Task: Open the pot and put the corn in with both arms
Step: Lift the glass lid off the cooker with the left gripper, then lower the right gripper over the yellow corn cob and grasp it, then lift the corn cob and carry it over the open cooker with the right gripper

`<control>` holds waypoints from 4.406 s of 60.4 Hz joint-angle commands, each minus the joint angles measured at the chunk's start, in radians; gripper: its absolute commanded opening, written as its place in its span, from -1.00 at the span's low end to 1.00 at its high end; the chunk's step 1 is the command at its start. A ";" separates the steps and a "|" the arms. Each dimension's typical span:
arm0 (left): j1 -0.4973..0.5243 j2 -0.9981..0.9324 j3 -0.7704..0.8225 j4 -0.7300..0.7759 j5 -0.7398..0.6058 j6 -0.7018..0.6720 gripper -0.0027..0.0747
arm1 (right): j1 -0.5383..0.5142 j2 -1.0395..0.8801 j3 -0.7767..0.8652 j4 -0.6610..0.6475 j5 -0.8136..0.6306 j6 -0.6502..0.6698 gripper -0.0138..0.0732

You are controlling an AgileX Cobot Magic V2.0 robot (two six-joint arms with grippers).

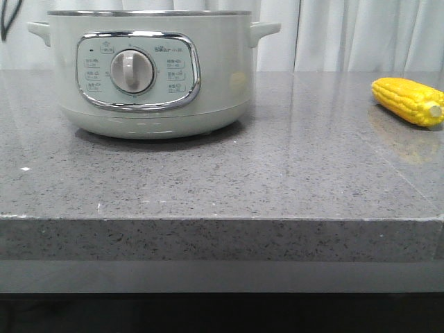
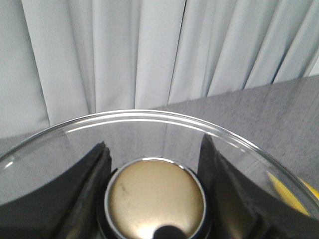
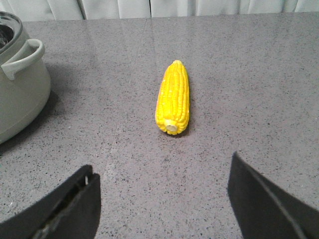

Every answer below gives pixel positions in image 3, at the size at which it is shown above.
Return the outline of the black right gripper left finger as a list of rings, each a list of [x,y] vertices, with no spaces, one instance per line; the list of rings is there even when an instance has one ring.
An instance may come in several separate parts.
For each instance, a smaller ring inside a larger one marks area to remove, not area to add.
[[[100,176],[84,165],[40,201],[2,222],[0,237],[93,239],[100,215]]]

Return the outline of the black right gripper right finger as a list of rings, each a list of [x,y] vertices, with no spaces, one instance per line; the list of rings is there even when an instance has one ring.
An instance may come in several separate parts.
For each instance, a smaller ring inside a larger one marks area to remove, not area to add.
[[[232,155],[228,196],[245,239],[317,239],[319,212]]]

